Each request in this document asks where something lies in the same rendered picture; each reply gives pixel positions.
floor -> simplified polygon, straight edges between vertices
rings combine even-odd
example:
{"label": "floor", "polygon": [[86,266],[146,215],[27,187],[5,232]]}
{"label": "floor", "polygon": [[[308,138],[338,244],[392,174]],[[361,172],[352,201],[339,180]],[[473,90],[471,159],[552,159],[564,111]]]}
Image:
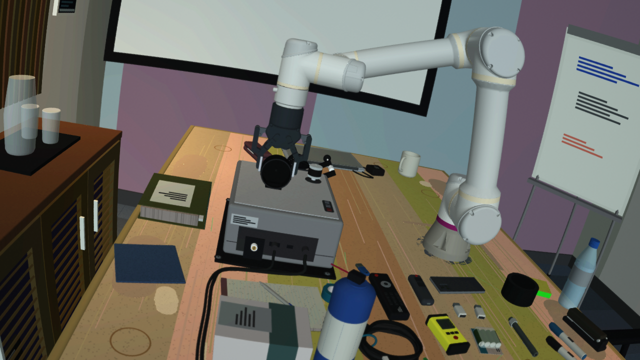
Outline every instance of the floor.
{"label": "floor", "polygon": [[[141,193],[130,192],[123,189],[118,190],[118,235],[141,198]],[[528,250],[525,250],[525,252],[544,272],[549,271],[553,254]],[[561,256],[556,262],[550,278],[558,288],[562,289],[570,271],[568,256]],[[602,330],[631,329],[631,326],[593,290],[589,290],[587,293],[580,310]],[[640,360],[640,344],[629,347],[626,360]]]}
{"label": "floor", "polygon": [[[553,254],[528,250],[525,250],[525,252],[545,273],[548,273],[551,268]],[[564,287],[564,283],[571,271],[571,268],[567,264],[568,256],[565,256],[563,259],[559,257],[550,276],[551,280],[553,280],[560,289]],[[587,296],[584,298],[580,310],[602,330],[631,329],[631,326],[592,289],[589,289],[587,292]],[[618,351],[620,351],[620,348],[620,345],[616,346]],[[626,360],[640,360],[640,344],[629,346]]]}

black cable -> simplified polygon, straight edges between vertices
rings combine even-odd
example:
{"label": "black cable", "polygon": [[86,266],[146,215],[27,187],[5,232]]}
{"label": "black cable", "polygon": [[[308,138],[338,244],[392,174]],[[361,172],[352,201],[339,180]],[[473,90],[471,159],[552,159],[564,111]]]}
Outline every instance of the black cable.
{"label": "black cable", "polygon": [[366,174],[366,176],[365,176],[365,175],[362,175],[361,173],[357,172],[356,170],[352,170],[352,171],[353,171],[354,173],[356,173],[356,174],[358,174],[358,175],[362,176],[362,177],[366,177],[366,178],[368,178],[368,179],[373,179],[373,176],[369,175],[366,171],[363,171],[363,173],[365,173],[365,174]]}
{"label": "black cable", "polygon": [[412,355],[390,355],[386,354],[378,349],[372,347],[367,338],[363,337],[360,341],[360,351],[362,355],[366,356],[370,360],[382,360],[383,356],[387,356],[389,360],[418,360],[422,354],[422,342],[418,336],[408,326],[403,323],[391,321],[391,320],[378,320],[372,324],[368,324],[364,329],[365,334],[373,334],[374,332],[386,332],[391,335],[402,336],[409,340],[415,351]]}
{"label": "black cable", "polygon": [[271,274],[271,275],[288,275],[288,276],[297,276],[303,275],[307,272],[307,255],[305,254],[302,257],[302,271],[300,272],[272,272],[271,269],[275,264],[276,252],[273,251],[271,256],[271,266],[266,269],[251,269],[251,268],[241,268],[241,267],[228,267],[228,268],[220,268],[217,269],[213,274],[211,274],[209,281],[207,281],[207,287],[204,292],[204,309],[202,310],[202,319],[200,320],[200,329],[198,330],[198,342],[196,343],[196,360],[204,360],[204,345],[206,341],[203,341],[207,337],[207,328],[209,327],[209,317],[211,315],[211,299],[213,297],[213,288],[216,284],[216,279],[220,274],[226,271],[240,271],[240,272],[255,272],[258,274]]}

cabinet handle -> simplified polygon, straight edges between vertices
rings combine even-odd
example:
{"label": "cabinet handle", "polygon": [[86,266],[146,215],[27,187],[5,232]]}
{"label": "cabinet handle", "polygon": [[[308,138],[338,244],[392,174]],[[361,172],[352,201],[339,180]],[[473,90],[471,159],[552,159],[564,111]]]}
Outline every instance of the cabinet handle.
{"label": "cabinet handle", "polygon": [[86,240],[84,238],[84,217],[80,217],[80,250],[86,250]]}
{"label": "cabinet handle", "polygon": [[98,200],[93,201],[93,231],[98,232]]}

blue bottle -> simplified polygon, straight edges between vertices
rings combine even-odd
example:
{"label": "blue bottle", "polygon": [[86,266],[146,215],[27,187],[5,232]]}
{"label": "blue bottle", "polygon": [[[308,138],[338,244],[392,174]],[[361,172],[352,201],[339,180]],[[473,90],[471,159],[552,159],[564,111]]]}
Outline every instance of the blue bottle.
{"label": "blue bottle", "polygon": [[352,360],[376,301],[376,291],[358,270],[335,282],[314,360]]}
{"label": "blue bottle", "polygon": [[573,268],[569,273],[569,279],[564,284],[562,293],[558,298],[558,302],[565,309],[578,307],[584,292],[587,290],[589,280],[591,280],[591,276],[596,270],[598,246],[600,246],[600,240],[591,238],[589,246],[575,260],[575,264],[573,264]]}

teal tape roll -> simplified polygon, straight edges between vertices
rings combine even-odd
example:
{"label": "teal tape roll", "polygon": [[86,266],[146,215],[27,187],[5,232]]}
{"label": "teal tape roll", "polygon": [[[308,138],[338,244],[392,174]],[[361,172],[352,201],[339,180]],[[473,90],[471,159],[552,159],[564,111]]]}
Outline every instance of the teal tape roll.
{"label": "teal tape roll", "polygon": [[333,285],[334,284],[327,284],[322,288],[322,299],[326,302],[329,302],[329,300],[331,300],[331,292],[329,291],[329,288],[331,288],[331,290],[333,290]]}

